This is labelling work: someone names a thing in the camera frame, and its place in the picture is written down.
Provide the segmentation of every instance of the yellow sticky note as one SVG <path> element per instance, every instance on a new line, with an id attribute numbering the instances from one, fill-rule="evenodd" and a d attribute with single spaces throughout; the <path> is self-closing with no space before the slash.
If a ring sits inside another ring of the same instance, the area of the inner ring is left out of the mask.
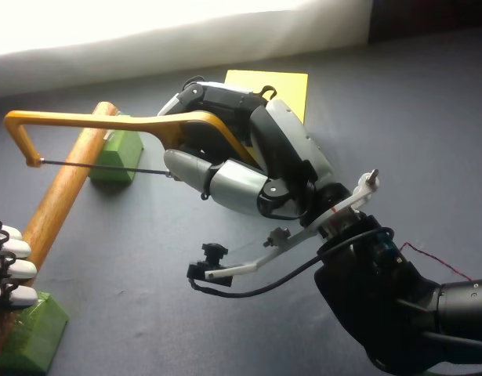
<path id="1" fill-rule="evenodd" d="M 277 90 L 276 98 L 284 100 L 303 123 L 308 77 L 305 73 L 229 70 L 225 83 L 249 88 L 253 92 L 260 92 L 266 85 L 273 86 Z M 269 99 L 271 95 L 272 92 L 267 92 L 263 97 Z"/>

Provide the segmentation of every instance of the white bracket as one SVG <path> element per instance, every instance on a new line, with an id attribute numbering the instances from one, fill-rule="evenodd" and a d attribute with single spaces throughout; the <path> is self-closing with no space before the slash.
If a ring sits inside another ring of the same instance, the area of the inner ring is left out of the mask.
<path id="1" fill-rule="evenodd" d="M 353 190 L 350 197 L 343 201 L 340 201 L 337 205 L 329 208 L 322 215 L 317 217 L 308 227 L 296 233 L 292 237 L 285 237 L 281 234 L 284 231 L 280 228 L 275 229 L 270 233 L 273 239 L 275 247 L 261 258 L 251 262 L 244 262 L 242 264 L 228 266 L 225 269 L 209 270 L 205 272 L 206 279 L 218 278 L 218 277 L 231 277 L 240 274 L 253 273 L 260 267 L 264 266 L 268 262 L 275 259 L 277 256 L 282 255 L 286 251 L 294 248 L 303 241 L 315 237 L 319 227 L 329 222 L 335 215 L 343 212 L 347 208 L 357 210 L 360 206 L 366 204 L 371 198 L 372 194 L 379 188 L 380 181 L 378 179 L 378 170 L 363 174 L 357 183 L 357 187 Z"/>

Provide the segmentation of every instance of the red wire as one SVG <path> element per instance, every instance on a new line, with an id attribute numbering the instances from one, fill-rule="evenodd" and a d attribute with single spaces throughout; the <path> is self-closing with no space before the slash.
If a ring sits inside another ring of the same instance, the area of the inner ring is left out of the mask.
<path id="1" fill-rule="evenodd" d="M 413 245 L 411 245 L 411 243 L 404 243 L 403 246 L 401 248 L 399 248 L 399 252 L 402 252 L 403 251 L 403 248 L 404 247 L 410 247 L 413 251 L 417 251 L 418 253 L 421 253 L 422 255 L 425 255 L 425 256 L 428 256 L 438 262 L 440 262 L 441 264 L 443 264 L 444 266 L 446 266 L 447 268 L 453 270 L 455 273 L 457 273 L 459 276 L 462 276 L 464 278 L 466 278 L 467 280 L 471 280 L 470 278 L 468 278 L 464 273 L 460 273 L 457 269 L 455 269 L 453 266 L 447 264 L 446 262 L 444 262 L 443 260 L 441 260 L 440 258 L 437 258 L 436 256 L 432 256 L 430 253 L 427 253 L 427 252 L 424 252 L 424 251 L 420 251 L 417 247 L 414 247 Z"/>

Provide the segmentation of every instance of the wooden stick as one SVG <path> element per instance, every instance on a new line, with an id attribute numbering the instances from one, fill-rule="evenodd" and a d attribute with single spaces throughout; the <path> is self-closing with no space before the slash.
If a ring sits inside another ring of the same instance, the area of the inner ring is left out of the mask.
<path id="1" fill-rule="evenodd" d="M 116 115 L 118 109 L 111 103 L 101 102 L 93 112 L 98 115 Z M 101 148 L 106 129 L 84 128 L 68 154 L 67 161 L 75 163 L 95 163 Z M 49 249 L 53 245 L 65 218 L 68 215 L 78 192 L 89 174 L 88 168 L 63 166 L 49 189 L 42 198 L 42 202 L 31 217 L 27 228 L 23 232 L 23 240 L 31 247 L 31 261 L 39 270 L 45 261 Z M 13 329 L 16 312 L 0 313 L 0 351 L 7 335 Z"/>

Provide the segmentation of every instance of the green block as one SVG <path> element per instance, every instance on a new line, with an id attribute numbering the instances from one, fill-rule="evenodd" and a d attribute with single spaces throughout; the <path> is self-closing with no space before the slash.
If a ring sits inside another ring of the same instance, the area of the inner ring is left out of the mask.
<path id="1" fill-rule="evenodd" d="M 17 317 L 0 352 L 0 368 L 45 373 L 53 360 L 69 316 L 50 294 Z"/>
<path id="2" fill-rule="evenodd" d="M 97 165 L 136 168 L 143 143 L 138 132 L 113 131 L 103 145 Z M 95 182 L 131 183 L 135 172 L 91 168 L 89 178 Z"/>

